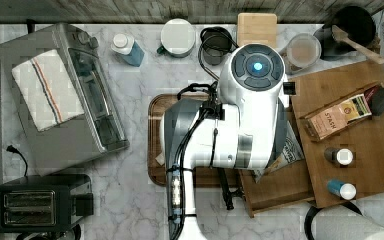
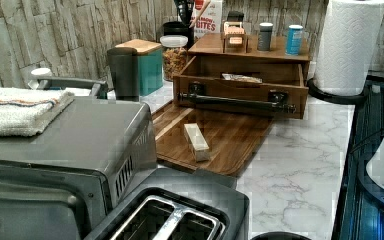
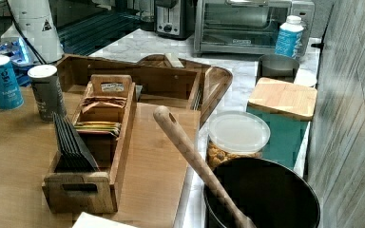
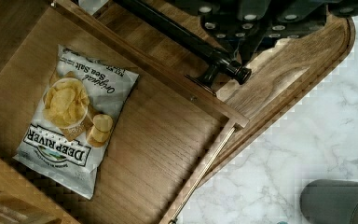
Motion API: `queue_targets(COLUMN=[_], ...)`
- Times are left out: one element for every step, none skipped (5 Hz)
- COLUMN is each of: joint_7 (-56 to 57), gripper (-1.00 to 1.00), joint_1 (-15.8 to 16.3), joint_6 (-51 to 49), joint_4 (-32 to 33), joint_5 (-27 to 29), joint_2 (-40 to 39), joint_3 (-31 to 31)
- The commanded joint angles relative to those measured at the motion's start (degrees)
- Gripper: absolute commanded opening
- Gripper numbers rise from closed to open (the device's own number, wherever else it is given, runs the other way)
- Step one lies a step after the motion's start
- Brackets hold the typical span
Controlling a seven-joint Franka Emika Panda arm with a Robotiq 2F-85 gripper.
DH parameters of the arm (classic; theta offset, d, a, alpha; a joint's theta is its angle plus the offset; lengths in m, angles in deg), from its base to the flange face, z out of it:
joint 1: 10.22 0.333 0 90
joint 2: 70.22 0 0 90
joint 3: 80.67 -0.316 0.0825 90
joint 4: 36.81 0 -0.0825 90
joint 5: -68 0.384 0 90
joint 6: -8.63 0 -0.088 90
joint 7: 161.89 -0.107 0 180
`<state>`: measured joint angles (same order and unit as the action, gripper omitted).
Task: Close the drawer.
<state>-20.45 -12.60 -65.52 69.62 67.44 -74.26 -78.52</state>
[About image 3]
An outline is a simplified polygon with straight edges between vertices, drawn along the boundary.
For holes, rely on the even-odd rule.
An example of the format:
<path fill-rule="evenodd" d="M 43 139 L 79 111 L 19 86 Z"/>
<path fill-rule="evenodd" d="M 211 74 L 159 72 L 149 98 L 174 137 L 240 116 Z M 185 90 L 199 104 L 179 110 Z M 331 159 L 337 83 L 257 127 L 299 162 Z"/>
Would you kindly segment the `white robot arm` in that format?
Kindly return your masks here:
<path fill-rule="evenodd" d="M 51 64 L 64 54 L 54 26 L 49 0 L 6 0 L 11 26 L 1 35 L 2 41 L 22 38 L 34 63 Z"/>

